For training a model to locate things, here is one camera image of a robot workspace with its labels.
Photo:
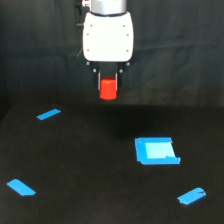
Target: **black table surface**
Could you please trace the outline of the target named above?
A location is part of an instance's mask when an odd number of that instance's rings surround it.
[[[171,137],[181,164],[137,162],[138,137]],[[1,224],[224,221],[223,108],[18,104],[0,124],[0,152]],[[36,194],[20,196],[13,179]],[[179,203],[197,187],[206,197]]]

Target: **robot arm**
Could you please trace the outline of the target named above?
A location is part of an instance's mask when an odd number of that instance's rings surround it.
[[[134,49],[134,30],[127,0],[82,0],[78,5],[79,11],[81,6],[90,9],[83,23],[83,53],[87,65],[98,74],[100,98],[116,99],[118,81],[125,65],[130,65]],[[117,63],[115,76],[102,78],[99,62]]]

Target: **blue tape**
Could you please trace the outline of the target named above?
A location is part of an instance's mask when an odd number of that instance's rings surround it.
[[[165,158],[153,158],[150,159],[147,157],[146,143],[172,143],[171,138],[138,138],[135,139],[135,149],[137,161],[141,162],[143,165],[172,165],[180,164],[181,158],[178,157],[169,157]]]
[[[34,195],[36,193],[17,179],[12,180],[11,182],[7,183],[7,185],[22,196]]]
[[[137,138],[138,141],[140,142],[144,142],[144,143],[149,143],[149,142],[154,142],[154,143],[159,143],[159,142],[170,142],[170,143],[173,143],[172,142],[172,139],[171,138]]]
[[[194,190],[178,197],[177,199],[180,201],[180,203],[189,205],[190,203],[206,196],[206,193],[201,188],[195,188]]]
[[[48,117],[51,117],[51,116],[53,116],[55,114],[58,114],[60,112],[61,112],[60,110],[54,109],[54,110],[48,111],[48,112],[46,112],[44,114],[41,114],[41,115],[37,116],[37,118],[39,118],[40,120],[44,120],[44,119],[46,119]]]
[[[180,164],[181,158],[178,157],[166,157],[164,159],[143,159],[141,164],[143,165],[175,165]]]

